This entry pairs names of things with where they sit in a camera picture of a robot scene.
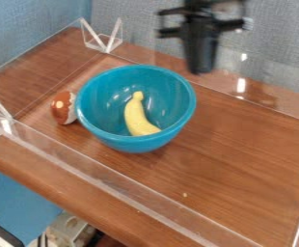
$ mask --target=banana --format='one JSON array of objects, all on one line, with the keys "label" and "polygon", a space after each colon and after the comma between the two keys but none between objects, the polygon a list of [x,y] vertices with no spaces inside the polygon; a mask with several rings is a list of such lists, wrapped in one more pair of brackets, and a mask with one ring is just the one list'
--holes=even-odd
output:
[{"label": "banana", "polygon": [[132,99],[126,105],[124,109],[124,118],[127,127],[131,135],[150,135],[160,132],[162,130],[154,126],[146,119],[144,109],[142,105],[142,100],[144,95],[142,91],[138,91],[132,94]]}]

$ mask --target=bowl rim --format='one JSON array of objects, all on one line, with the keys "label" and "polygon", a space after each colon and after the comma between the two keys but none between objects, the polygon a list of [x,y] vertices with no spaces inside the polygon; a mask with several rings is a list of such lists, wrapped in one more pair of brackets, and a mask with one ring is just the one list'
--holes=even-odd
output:
[{"label": "bowl rim", "polygon": [[[84,93],[84,91],[88,89],[88,87],[92,85],[92,83],[100,78],[104,77],[108,73],[111,73],[112,71],[116,72],[119,70],[127,70],[127,69],[154,69],[154,70],[159,70],[167,74],[170,74],[171,76],[174,76],[183,84],[183,86],[186,87],[188,96],[190,96],[190,105],[188,108],[184,112],[184,114],[182,115],[182,117],[179,118],[179,120],[166,129],[163,129],[160,132],[155,133],[155,134],[150,134],[150,135],[143,135],[143,136],[126,136],[126,135],[118,135],[114,134],[111,132],[104,131],[103,129],[98,128],[86,118],[83,111],[82,111],[82,95]],[[95,135],[98,134],[100,138],[108,139],[108,140],[116,140],[116,141],[144,141],[144,140],[152,140],[152,139],[158,139],[159,137],[171,135],[172,132],[175,132],[176,129],[180,129],[183,127],[183,125],[187,124],[188,120],[192,117],[192,113],[195,112],[196,109],[196,94],[195,94],[195,90],[190,84],[190,82],[187,81],[187,79],[179,75],[176,72],[171,71],[170,69],[158,67],[158,66],[151,66],[151,65],[128,65],[128,66],[120,66],[112,69],[108,69],[107,71],[99,73],[95,77],[92,77],[87,83],[83,85],[78,95],[76,95],[76,100],[75,100],[75,112],[76,112],[76,116],[78,119],[82,123],[82,125],[86,127],[87,130],[90,130],[91,132],[95,133]]]}]

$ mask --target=clear acrylic enclosure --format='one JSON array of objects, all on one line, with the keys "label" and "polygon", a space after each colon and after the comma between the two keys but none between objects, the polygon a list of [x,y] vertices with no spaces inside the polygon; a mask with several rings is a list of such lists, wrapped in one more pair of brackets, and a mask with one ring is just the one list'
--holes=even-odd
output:
[{"label": "clear acrylic enclosure", "polygon": [[[198,136],[192,128],[202,127],[202,122],[207,122],[207,108],[202,108],[206,96],[208,100],[212,98],[215,105],[219,105],[215,98],[227,102],[234,100],[234,104],[244,105],[248,110],[255,109],[267,118],[278,116],[278,121],[286,122],[286,127],[298,123],[299,93],[292,92],[291,87],[287,89],[267,82],[298,80],[299,68],[270,61],[260,56],[262,53],[243,50],[243,46],[235,48],[230,45],[230,38],[239,34],[234,33],[220,38],[212,73],[195,75],[190,73],[182,58],[163,52],[163,43],[167,44],[168,41],[158,39],[155,27],[146,30],[147,36],[142,37],[151,47],[143,47],[139,43],[132,43],[134,26],[128,25],[130,20],[124,21],[122,16],[115,23],[116,19],[110,25],[111,31],[104,35],[98,34],[95,20],[91,27],[83,18],[78,19],[0,68],[0,138],[11,139],[33,155],[48,159],[200,246],[299,246],[299,173],[294,173],[290,167],[275,165],[283,162],[294,165],[291,161],[298,162],[299,159],[292,154],[284,156],[278,148],[278,155],[271,157],[272,164],[262,164],[262,155],[268,154],[260,152],[256,146],[243,147],[243,142],[250,144],[250,141],[243,139],[242,134],[235,145],[243,147],[243,152],[230,159],[224,156],[224,151],[238,151],[232,151],[234,147],[228,148],[224,142],[228,143],[230,138],[239,135],[236,132],[230,136],[231,129],[226,130],[224,137],[219,137],[223,142],[220,144],[214,141],[211,143],[211,137],[204,134],[202,138],[208,139],[192,143]],[[171,42],[182,49],[176,40]],[[90,78],[108,69],[130,64],[150,64],[174,70],[188,79],[198,96],[202,98],[204,95],[196,119],[184,134],[167,148],[148,154],[126,154],[110,150],[79,123],[56,126],[49,112],[58,92],[68,90],[78,93]],[[283,71],[283,74],[275,72],[275,69]],[[220,135],[223,132],[219,131],[214,129],[212,135]],[[254,142],[262,145],[260,139]],[[214,152],[212,156],[204,151],[207,147]],[[223,160],[222,167],[216,166],[215,158]],[[243,169],[247,161],[254,161],[248,164],[250,170]],[[200,168],[188,162],[203,162],[207,173],[196,174],[196,169]],[[226,165],[228,162],[234,163],[231,167]],[[184,169],[184,177],[180,177],[178,169]],[[190,176],[194,184],[184,184],[183,179]],[[190,193],[188,187],[192,187],[190,191],[199,191],[199,194]],[[210,197],[202,198],[203,192]]]}]

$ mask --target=wooden table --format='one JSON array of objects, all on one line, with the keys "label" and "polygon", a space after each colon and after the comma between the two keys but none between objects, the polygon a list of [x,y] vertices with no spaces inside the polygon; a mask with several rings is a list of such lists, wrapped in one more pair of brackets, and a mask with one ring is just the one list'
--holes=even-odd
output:
[{"label": "wooden table", "polygon": [[[151,63],[195,82],[195,116],[159,150],[114,151],[79,123],[60,126],[51,117],[53,92],[78,92],[98,73],[131,63],[88,50],[78,37],[78,30],[67,30],[0,70],[0,101],[16,119],[260,245],[291,246],[299,224],[299,120],[270,108],[280,110],[288,98],[292,106],[283,109],[295,116],[299,95],[246,79],[242,97],[250,103],[235,97],[235,74],[195,77],[179,59],[158,53]],[[130,44],[116,55],[131,51],[138,61],[148,62],[150,51]],[[84,59],[91,61],[66,78]],[[127,246],[200,246],[5,137],[0,171]]]}]

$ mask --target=blue bowl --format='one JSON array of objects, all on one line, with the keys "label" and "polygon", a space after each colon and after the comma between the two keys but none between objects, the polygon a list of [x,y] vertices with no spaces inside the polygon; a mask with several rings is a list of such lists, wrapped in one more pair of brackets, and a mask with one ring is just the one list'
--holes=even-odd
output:
[{"label": "blue bowl", "polygon": [[[132,93],[142,91],[148,121],[162,131],[131,136],[124,108]],[[94,77],[82,88],[75,102],[82,125],[111,148],[147,152],[162,147],[191,119],[196,96],[187,80],[175,72],[155,66],[124,66]]]}]

